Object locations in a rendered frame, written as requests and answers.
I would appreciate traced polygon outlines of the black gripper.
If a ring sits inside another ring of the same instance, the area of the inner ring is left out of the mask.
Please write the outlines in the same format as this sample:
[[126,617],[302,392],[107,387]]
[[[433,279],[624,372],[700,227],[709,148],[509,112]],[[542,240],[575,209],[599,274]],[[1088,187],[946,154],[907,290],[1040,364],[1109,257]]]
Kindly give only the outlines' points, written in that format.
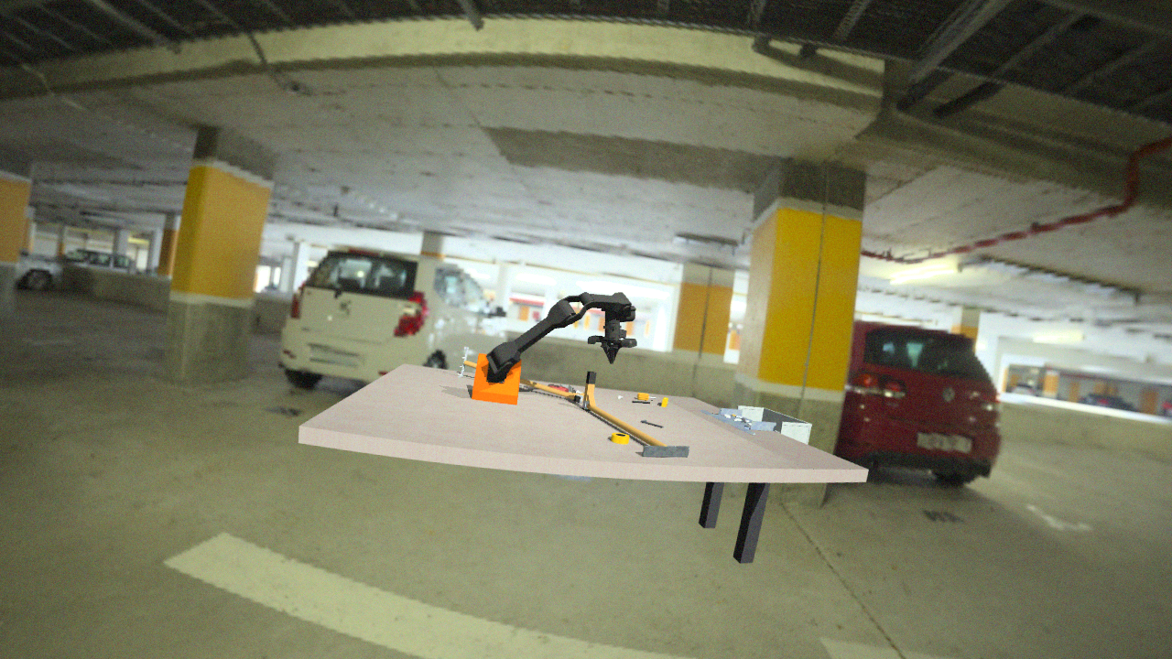
[[609,364],[614,362],[619,349],[633,349],[638,346],[636,339],[620,340],[620,324],[604,324],[604,337],[590,335],[590,344],[602,344],[604,353],[606,353]]

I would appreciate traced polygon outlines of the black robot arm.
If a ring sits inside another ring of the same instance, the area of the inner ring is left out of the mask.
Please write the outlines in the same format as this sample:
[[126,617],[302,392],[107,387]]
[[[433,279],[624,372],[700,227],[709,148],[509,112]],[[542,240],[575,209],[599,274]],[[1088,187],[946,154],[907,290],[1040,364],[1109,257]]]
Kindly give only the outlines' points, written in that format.
[[[570,303],[581,303],[581,312],[575,314]],[[515,364],[522,362],[520,354],[524,349],[530,349],[530,346],[543,339],[552,330],[568,327],[570,324],[581,320],[582,314],[591,308],[601,308],[604,311],[604,324],[634,321],[636,312],[635,306],[632,306],[631,300],[624,292],[614,292],[612,295],[590,295],[590,292],[582,292],[582,295],[563,297],[560,301],[556,303],[548,310],[548,315],[540,322],[516,338],[515,341],[495,346],[495,349],[488,353],[488,383],[503,383],[504,378],[512,371]]]

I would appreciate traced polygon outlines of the long wooden-handled scraper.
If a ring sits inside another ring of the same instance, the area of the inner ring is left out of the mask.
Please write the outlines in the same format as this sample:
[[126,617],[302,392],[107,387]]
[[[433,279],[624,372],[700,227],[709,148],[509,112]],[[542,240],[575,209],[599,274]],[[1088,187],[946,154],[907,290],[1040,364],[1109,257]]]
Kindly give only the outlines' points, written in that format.
[[689,447],[684,446],[667,446],[657,441],[657,439],[652,439],[648,434],[640,432],[639,429],[632,427],[628,423],[621,422],[620,417],[609,416],[607,412],[601,410],[595,405],[593,396],[594,385],[597,380],[595,372],[588,372],[585,393],[582,393],[582,410],[591,410],[597,414],[597,416],[606,417],[611,423],[616,424],[616,427],[628,432],[633,437],[642,439],[647,444],[642,448],[642,456],[660,456],[660,458],[672,458],[672,456],[689,456]]

